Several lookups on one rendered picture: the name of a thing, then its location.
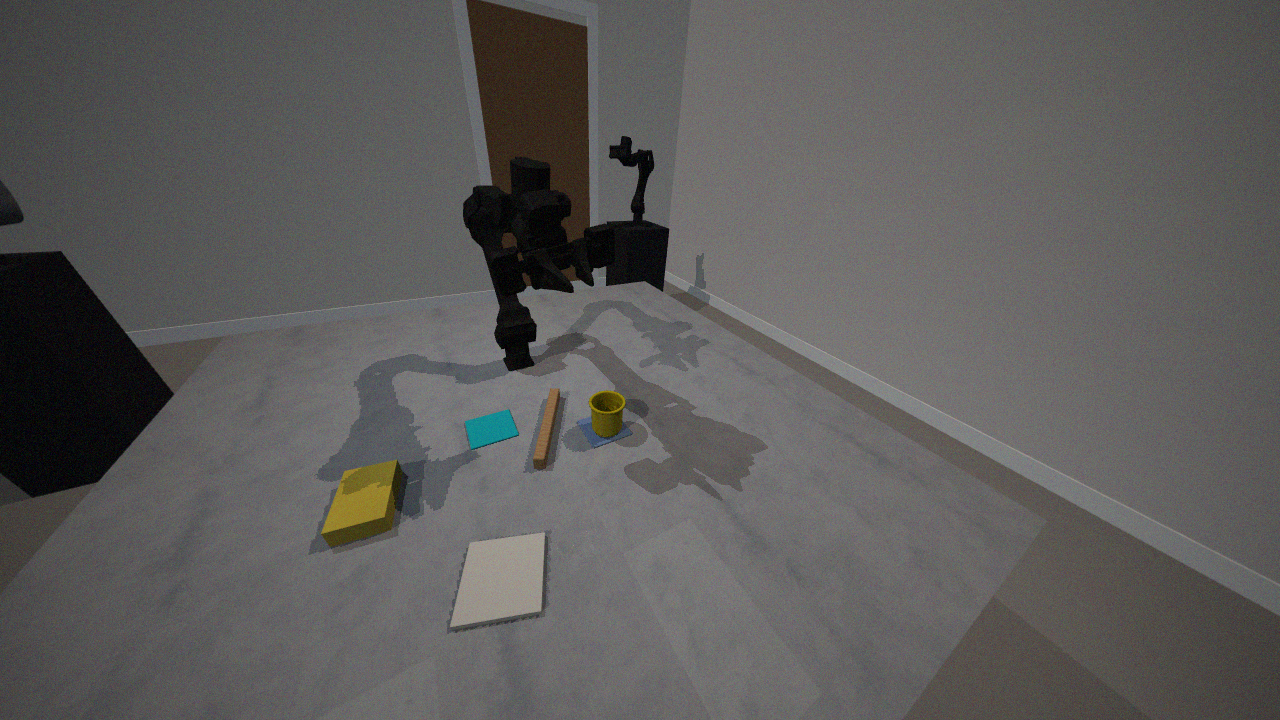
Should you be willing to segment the yellow cup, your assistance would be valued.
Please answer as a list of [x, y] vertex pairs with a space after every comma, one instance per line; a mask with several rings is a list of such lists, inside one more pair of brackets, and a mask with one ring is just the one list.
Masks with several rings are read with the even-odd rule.
[[600, 391], [589, 398], [596, 436], [612, 437], [621, 430], [625, 405], [625, 397], [614, 391]]

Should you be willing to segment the brown wooden bar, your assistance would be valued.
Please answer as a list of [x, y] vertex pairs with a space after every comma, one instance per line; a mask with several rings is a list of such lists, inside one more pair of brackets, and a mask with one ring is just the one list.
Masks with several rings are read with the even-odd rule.
[[534, 469], [547, 469], [547, 460], [550, 450], [550, 439], [556, 425], [556, 415], [561, 400], [561, 389], [550, 388], [541, 428], [538, 436], [538, 445], [532, 456]]

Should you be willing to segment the yellow rectangular block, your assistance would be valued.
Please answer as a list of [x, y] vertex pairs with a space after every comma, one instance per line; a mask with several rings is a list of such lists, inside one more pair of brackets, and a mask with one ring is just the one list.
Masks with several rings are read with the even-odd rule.
[[390, 530], [402, 473], [398, 460], [344, 471], [321, 532], [326, 544]]

